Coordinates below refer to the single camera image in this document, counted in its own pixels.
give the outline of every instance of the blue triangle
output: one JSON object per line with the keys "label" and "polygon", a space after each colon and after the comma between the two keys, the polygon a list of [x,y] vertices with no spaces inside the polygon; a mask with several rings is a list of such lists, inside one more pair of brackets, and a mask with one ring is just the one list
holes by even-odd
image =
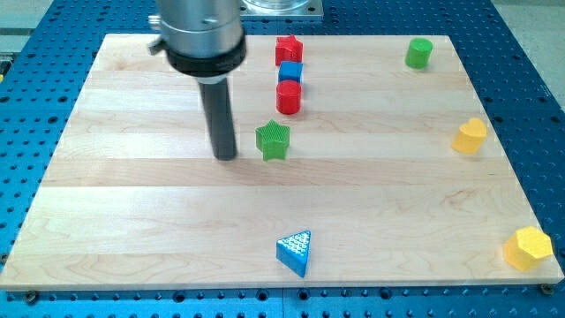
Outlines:
{"label": "blue triangle", "polygon": [[276,241],[276,258],[300,277],[306,275],[311,235],[302,231]]}

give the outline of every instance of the wooden tabletop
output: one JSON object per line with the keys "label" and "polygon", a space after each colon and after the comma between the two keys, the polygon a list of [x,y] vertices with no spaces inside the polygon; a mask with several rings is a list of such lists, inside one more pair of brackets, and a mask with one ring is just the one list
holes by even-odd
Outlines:
{"label": "wooden tabletop", "polygon": [[[275,37],[248,36],[230,74],[238,158],[216,161],[194,79],[151,57],[149,34],[107,35],[0,276],[17,290],[556,283],[502,244],[539,226],[448,37],[423,71],[412,36],[299,36],[303,109],[275,109]],[[255,128],[290,126],[287,160]],[[277,239],[312,231],[300,278]]]}

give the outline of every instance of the yellow block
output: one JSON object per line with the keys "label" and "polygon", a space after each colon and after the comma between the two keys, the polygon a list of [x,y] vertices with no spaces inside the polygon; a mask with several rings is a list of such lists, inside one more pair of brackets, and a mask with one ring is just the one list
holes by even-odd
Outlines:
{"label": "yellow block", "polygon": [[554,253],[551,239],[533,226],[516,231],[503,250],[506,262],[522,271],[535,269]]}
{"label": "yellow block", "polygon": [[479,118],[471,118],[459,127],[459,132],[451,147],[460,153],[474,154],[486,138],[486,125]]}

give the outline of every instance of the blue block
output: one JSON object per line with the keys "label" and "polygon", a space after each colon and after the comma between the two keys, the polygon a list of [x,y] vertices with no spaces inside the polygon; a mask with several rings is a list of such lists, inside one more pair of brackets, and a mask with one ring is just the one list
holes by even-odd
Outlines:
{"label": "blue block", "polygon": [[310,237],[310,231],[302,231],[276,241],[276,258],[300,277],[306,275]]}
{"label": "blue block", "polygon": [[282,61],[279,69],[279,83],[283,80],[294,80],[298,83],[302,80],[302,63]]}

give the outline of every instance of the yellow hexagonal prism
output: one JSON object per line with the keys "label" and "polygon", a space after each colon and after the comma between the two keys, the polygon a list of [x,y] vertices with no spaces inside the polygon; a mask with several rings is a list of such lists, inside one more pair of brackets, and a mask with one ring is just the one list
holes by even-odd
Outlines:
{"label": "yellow hexagonal prism", "polygon": [[504,243],[504,259],[515,268],[525,271],[535,269],[553,255],[551,239],[533,226],[520,229]]}

